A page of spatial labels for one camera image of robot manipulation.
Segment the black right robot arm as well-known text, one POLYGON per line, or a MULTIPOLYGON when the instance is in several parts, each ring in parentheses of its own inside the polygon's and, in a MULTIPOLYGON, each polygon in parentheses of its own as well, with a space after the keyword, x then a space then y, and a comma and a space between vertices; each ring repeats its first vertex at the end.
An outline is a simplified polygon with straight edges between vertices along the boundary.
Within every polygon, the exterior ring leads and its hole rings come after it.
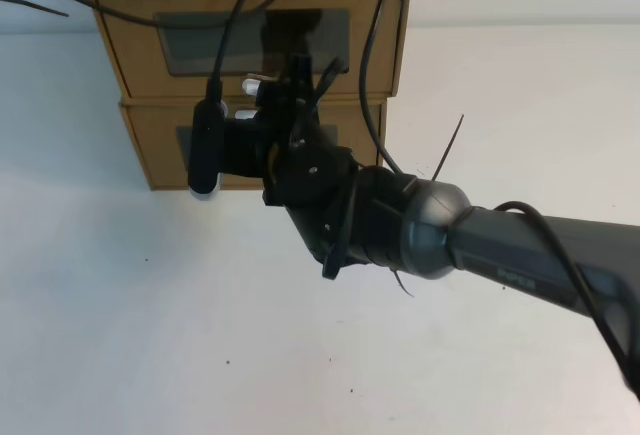
POLYGON ((216 136, 220 173, 259 178, 323 276, 374 264, 425 279, 467 271, 591 318, 624 352, 639 345, 639 231, 545 217, 522 202, 474 206, 457 186, 358 163, 321 128, 319 80, 297 56, 273 80, 246 79, 257 112, 216 136))

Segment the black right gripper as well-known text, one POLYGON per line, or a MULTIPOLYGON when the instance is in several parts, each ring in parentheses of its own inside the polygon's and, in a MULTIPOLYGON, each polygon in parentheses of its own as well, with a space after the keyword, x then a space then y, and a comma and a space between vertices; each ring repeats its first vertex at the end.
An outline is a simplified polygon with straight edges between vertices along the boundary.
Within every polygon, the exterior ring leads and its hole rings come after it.
POLYGON ((314 89, 312 57, 293 54, 280 76, 262 81, 251 119, 220 122, 219 171, 258 178, 263 201, 289 214, 324 275, 353 263, 348 254, 359 166, 322 130, 317 105, 344 64, 335 57, 314 89))

